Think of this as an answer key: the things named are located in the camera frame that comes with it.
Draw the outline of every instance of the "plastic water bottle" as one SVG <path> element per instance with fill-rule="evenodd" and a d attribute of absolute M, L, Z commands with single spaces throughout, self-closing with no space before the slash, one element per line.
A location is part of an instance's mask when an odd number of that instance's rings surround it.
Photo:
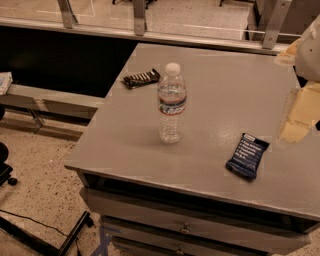
<path fill-rule="evenodd" d="M 158 84 L 159 133 L 165 143 L 175 143 L 182 138 L 187 90 L 179 64 L 167 64 L 165 72 Z"/>

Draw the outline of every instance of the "cable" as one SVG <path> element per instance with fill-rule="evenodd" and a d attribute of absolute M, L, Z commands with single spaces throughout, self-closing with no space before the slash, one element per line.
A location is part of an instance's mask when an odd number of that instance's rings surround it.
<path fill-rule="evenodd" d="M 59 232 L 61 235 L 64 235 L 65 237 L 68 237 L 68 235 L 64 234 L 64 233 L 63 233 L 62 231 L 60 231 L 59 229 L 57 229 L 57 228 L 55 228 L 55 227 L 51 227 L 51 226 L 49 226 L 49 225 L 46 225 L 46 224 L 44 224 L 44 223 L 42 223 L 42 222 L 40 222 L 40 221 L 34 220 L 34 219 L 30 218 L 30 217 L 23 216 L 23 215 L 19 215 L 19 214 L 12 213 L 12 212 L 8 212 L 8 211 L 1 210 L 1 209 L 0 209 L 0 212 L 4 212 L 4 213 L 7 213 L 7 214 L 10 214 L 10 215 L 19 217 L 19 218 L 31 220 L 31 221 L 33 221 L 33 222 L 35 222 L 35 223 L 37 223 L 37 224 L 40 224 L 40 225 L 42 225 L 42 226 L 44 226 L 44 227 L 46 227 L 46 228 L 51 228 L 51 229 Z M 81 252 L 80 252 L 79 247 L 78 247 L 78 240 L 79 240 L 79 238 L 76 237 L 75 240 L 76 240 L 76 246 L 77 246 L 77 254 L 78 254 L 78 256 L 81 256 Z"/>
<path fill-rule="evenodd" d="M 35 223 L 38 223 L 38 224 L 40 224 L 40 225 L 42 225 L 42 226 L 45 226 L 45 227 L 47 227 L 47 228 L 54 229 L 55 231 L 59 232 L 61 235 L 64 235 L 64 236 L 66 236 L 66 237 L 68 236 L 68 235 L 64 234 L 62 231 L 60 231 L 59 229 L 57 229 L 57 228 L 55 228 L 55 227 L 51 227 L 51 226 L 46 225 L 46 224 L 43 224 L 43 223 L 41 223 L 41 222 L 39 222 L 39 221 L 37 221 L 37 220 L 34 220 L 34 219 L 30 218 L 30 217 L 22 216 L 22 215 L 15 214 L 15 213 L 8 212 L 8 211 L 1 210 L 1 209 L 0 209 L 0 212 L 4 212 L 4 213 L 7 213 L 7 214 L 10 214 L 10 215 L 13 215 L 13 216 L 19 217 L 19 218 L 23 218 L 23 219 L 27 219 L 27 220 L 34 221 Z"/>

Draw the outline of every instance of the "drawer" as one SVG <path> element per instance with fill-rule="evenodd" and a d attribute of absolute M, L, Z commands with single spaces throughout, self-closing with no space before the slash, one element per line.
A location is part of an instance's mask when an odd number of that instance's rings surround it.
<path fill-rule="evenodd" d="M 151 226 L 136 224 L 112 217 L 101 217 L 103 225 L 113 237 L 121 237 L 136 242 L 165 248 L 176 254 L 191 254 L 195 256 L 257 256 L 266 255 L 239 246 L 227 245 L 213 240 L 194 238 L 176 232 L 170 232 Z"/>
<path fill-rule="evenodd" d="M 150 246 L 143 243 L 137 243 L 131 240 L 123 239 L 120 237 L 113 237 L 112 243 L 114 247 L 121 251 L 128 252 L 132 255 L 137 256 L 167 256 L 167 255 L 179 255 L 175 254 L 172 251 L 162 249 L 155 246 Z"/>
<path fill-rule="evenodd" d="M 83 188 L 91 211 L 259 251 L 286 255 L 310 243 L 307 235 L 174 207 L 131 196 Z"/>

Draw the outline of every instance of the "bottle label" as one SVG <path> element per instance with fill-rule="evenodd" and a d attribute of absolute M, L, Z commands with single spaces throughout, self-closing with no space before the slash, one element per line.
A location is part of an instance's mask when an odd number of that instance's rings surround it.
<path fill-rule="evenodd" d="M 182 113 L 186 108 L 187 97 L 179 101 L 165 101 L 159 97 L 159 110 L 161 113 L 174 116 Z"/>

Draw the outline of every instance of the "glass panel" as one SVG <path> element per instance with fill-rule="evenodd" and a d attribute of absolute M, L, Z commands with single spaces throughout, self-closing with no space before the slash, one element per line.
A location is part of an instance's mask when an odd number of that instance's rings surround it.
<path fill-rule="evenodd" d="M 69 0 L 80 25 L 133 29 L 129 0 Z M 1 0 L 0 17 L 62 22 L 58 0 Z"/>
<path fill-rule="evenodd" d="M 129 0 L 70 0 L 79 24 L 133 30 L 133 2 Z"/>
<path fill-rule="evenodd" d="M 148 31 L 247 40 L 253 3 L 220 0 L 158 0 L 146 10 Z"/>
<path fill-rule="evenodd" d="M 61 22 L 57 0 L 1 0 L 0 17 Z"/>

